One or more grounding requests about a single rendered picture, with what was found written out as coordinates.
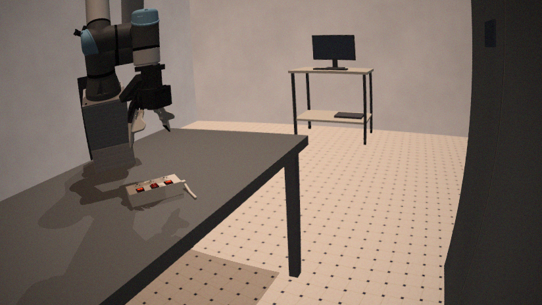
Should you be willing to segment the white power strip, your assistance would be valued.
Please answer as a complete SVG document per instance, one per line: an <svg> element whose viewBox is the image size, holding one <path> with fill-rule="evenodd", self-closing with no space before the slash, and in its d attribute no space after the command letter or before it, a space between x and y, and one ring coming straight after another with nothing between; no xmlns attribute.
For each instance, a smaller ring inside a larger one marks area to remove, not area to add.
<svg viewBox="0 0 542 305"><path fill-rule="evenodd" d="M183 185L183 186L182 186ZM195 198L186 184L186 180L180 180L175 174L160 177L126 187L128 199L132 208L184 194L183 187Z"/></svg>

